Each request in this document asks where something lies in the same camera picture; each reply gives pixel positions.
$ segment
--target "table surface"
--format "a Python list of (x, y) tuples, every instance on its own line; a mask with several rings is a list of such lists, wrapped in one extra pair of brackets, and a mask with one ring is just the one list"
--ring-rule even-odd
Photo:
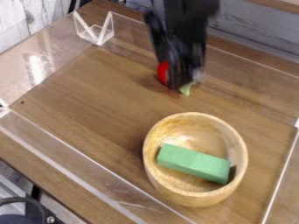
[[(140, 18), (129, 9), (104, 1), (89, 3), (80, 14), (94, 24), (102, 22), (108, 11)], [(297, 65), (210, 37), (206, 81), (185, 97), (156, 81), (150, 51), (148, 55), (146, 65), (145, 61), (132, 59), (134, 55), (124, 57), (106, 47), (90, 45), (9, 107), (196, 222), (257, 223), (295, 137)], [(145, 176), (141, 158), (145, 134), (154, 123), (189, 111), (206, 113), (229, 123), (248, 150), (248, 168), (237, 190), (216, 206), (200, 209), (176, 206), (157, 193)], [(0, 141), (1, 159), (85, 221), (130, 223), (1, 133)], [(288, 173), (295, 174), (296, 163), (291, 168)], [(275, 208), (284, 223), (296, 217), (296, 210), (289, 207), (280, 203)], [(271, 223), (281, 222), (273, 218)]]

